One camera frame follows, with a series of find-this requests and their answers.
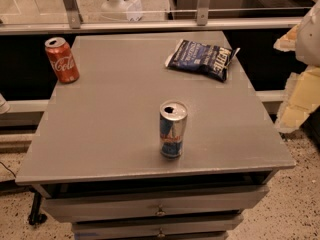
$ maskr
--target drawer knob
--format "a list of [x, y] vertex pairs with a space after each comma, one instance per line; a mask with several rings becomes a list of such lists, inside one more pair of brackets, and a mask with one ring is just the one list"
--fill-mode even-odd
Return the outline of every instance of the drawer knob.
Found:
[[160, 228], [159, 234], [157, 235], [157, 237], [158, 237], [158, 238], [164, 238], [164, 237], [166, 237], [166, 235], [163, 234], [163, 232], [162, 232], [162, 228]]
[[156, 212], [156, 216], [157, 217], [163, 217], [166, 215], [166, 212], [164, 210], [162, 210], [162, 207], [159, 206], [159, 210]]

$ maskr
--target coca-cola can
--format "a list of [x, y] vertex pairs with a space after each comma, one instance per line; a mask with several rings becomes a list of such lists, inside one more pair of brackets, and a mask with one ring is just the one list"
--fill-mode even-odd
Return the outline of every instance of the coca-cola can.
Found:
[[45, 50], [59, 82], [72, 83], [79, 78], [76, 62], [64, 38], [50, 38], [45, 42]]
[[182, 155], [187, 115], [186, 106], [179, 101], [167, 101], [160, 106], [160, 151], [167, 158]]

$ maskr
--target desk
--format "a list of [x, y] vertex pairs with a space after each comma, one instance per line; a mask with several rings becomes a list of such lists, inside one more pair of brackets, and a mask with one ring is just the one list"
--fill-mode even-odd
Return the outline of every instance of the desk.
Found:
[[[80, 79], [57, 84], [16, 182], [73, 223], [78, 239], [225, 239], [291, 158], [235, 58], [227, 82], [166, 69], [181, 38], [222, 32], [77, 37]], [[159, 152], [159, 106], [188, 108], [184, 153]]]

